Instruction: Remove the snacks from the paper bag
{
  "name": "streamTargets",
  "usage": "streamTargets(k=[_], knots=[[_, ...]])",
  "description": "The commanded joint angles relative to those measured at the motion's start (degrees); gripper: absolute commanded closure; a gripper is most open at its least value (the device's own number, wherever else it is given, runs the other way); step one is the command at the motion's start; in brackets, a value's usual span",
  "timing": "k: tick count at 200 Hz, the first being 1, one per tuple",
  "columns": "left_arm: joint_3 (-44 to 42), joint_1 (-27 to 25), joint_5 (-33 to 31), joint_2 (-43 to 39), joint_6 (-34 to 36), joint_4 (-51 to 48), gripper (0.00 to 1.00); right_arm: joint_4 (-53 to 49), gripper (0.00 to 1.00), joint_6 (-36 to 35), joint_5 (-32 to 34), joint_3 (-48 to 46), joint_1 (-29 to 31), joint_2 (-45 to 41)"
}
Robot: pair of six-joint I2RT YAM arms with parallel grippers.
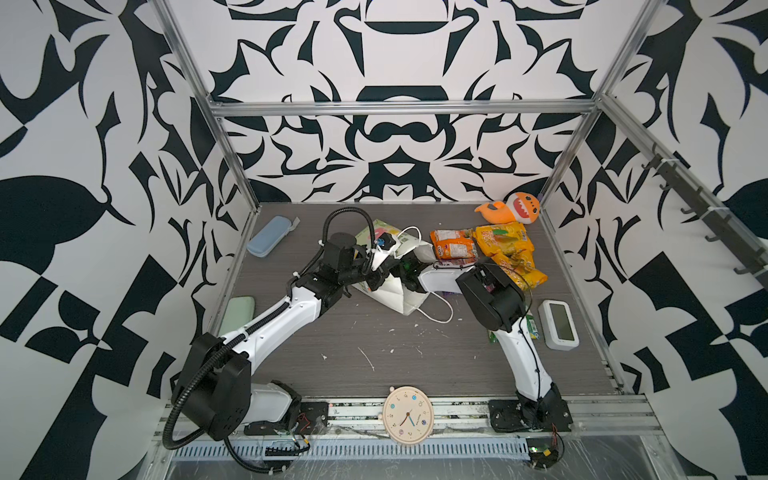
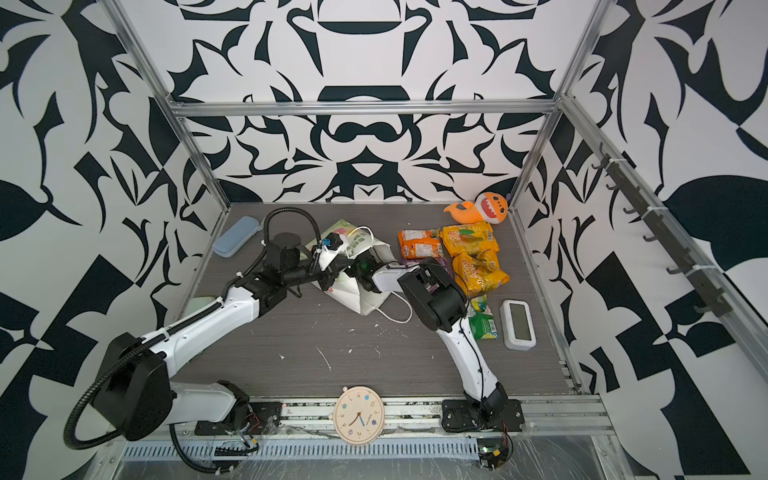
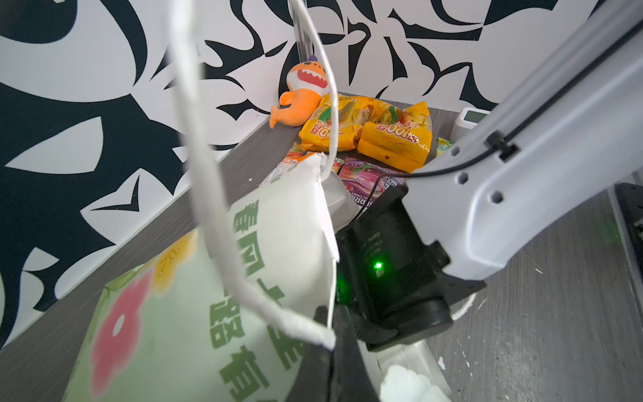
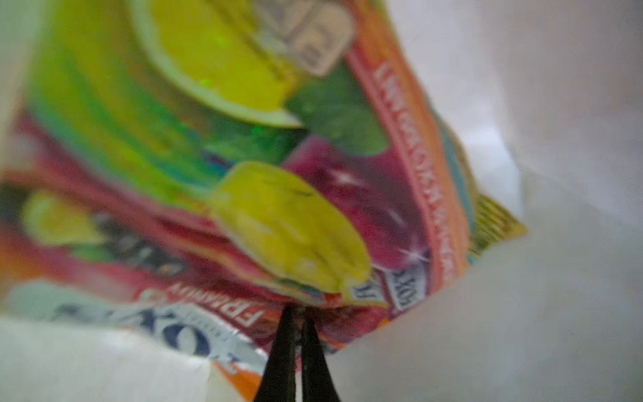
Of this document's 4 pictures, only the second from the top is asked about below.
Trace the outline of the orange snack packet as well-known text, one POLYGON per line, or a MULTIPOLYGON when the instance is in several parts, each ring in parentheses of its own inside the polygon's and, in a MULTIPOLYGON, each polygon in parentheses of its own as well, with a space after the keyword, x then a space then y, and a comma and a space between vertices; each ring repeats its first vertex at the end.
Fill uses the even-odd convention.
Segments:
POLYGON ((440 258, 442 243, 437 229, 402 230, 398 232, 401 255, 405 260, 440 258))

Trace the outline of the purple berries candy packet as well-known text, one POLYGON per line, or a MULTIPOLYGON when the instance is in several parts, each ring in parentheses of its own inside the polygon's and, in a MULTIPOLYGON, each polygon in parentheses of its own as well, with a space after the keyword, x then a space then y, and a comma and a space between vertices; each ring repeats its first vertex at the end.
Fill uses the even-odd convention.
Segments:
POLYGON ((449 274, 453 275, 453 270, 451 267, 451 264, 449 261, 447 261, 445 258, 435 258, 435 261, 449 274))

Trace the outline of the yellow snack packet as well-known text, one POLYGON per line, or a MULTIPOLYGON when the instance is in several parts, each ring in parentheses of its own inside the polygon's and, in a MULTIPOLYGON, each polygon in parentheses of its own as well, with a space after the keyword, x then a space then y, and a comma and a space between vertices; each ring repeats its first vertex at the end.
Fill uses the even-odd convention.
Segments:
POLYGON ((475 256, 485 251, 499 251, 492 226, 484 221, 443 227, 440 238, 451 258, 462 253, 475 256))
POLYGON ((452 260, 456 282, 468 298, 486 294, 506 284, 510 276, 501 269, 496 252, 460 253, 452 260))

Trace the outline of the green snack packet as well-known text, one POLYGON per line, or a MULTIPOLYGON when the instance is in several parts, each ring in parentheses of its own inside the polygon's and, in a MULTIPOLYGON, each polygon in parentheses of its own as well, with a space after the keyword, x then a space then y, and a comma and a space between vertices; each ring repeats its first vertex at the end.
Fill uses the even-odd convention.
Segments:
POLYGON ((495 340, 498 338, 498 329, 485 294, 470 300, 468 319, 475 340, 495 340))

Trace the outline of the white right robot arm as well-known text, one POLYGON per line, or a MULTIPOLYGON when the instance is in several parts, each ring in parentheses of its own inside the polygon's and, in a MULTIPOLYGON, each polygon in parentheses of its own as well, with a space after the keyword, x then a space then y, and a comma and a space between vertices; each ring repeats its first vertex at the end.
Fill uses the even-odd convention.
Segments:
POLYGON ((473 336, 468 298, 436 259, 406 266, 362 254, 346 272, 374 293, 402 294, 422 324, 438 334, 461 377, 470 426, 488 429, 501 419, 508 395, 473 336))

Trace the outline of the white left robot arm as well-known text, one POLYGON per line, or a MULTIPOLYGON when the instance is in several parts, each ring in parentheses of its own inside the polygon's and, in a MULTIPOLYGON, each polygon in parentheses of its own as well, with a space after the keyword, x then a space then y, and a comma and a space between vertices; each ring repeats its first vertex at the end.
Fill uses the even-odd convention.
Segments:
POLYGON ((264 246, 253 263, 229 280, 211 303, 141 337, 122 334, 104 356, 94 382, 75 403, 64 444, 86 450, 117 437, 142 439, 158 427, 189 421, 221 422, 237 396, 223 382, 201 387, 173 377, 214 343, 262 317, 304 284, 329 289, 346 267, 345 235, 323 236, 298 207, 281 207, 263 220, 264 246))

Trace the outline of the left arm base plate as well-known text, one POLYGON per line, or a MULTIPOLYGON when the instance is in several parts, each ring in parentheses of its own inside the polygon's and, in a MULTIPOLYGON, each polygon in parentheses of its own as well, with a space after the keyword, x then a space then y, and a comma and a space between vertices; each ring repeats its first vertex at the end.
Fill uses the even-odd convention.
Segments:
POLYGON ((199 421, 194 429, 197 436, 253 436, 271 434, 280 426, 283 403, 256 401, 238 403, 221 422, 199 421))

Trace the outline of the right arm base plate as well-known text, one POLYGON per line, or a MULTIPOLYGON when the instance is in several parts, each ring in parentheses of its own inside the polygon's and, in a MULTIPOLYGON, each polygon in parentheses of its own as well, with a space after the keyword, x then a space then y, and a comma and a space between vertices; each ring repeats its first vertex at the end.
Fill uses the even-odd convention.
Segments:
POLYGON ((502 400, 499 406, 483 408, 474 400, 443 400, 441 427, 449 433, 480 431, 521 432, 525 417, 519 400, 502 400))

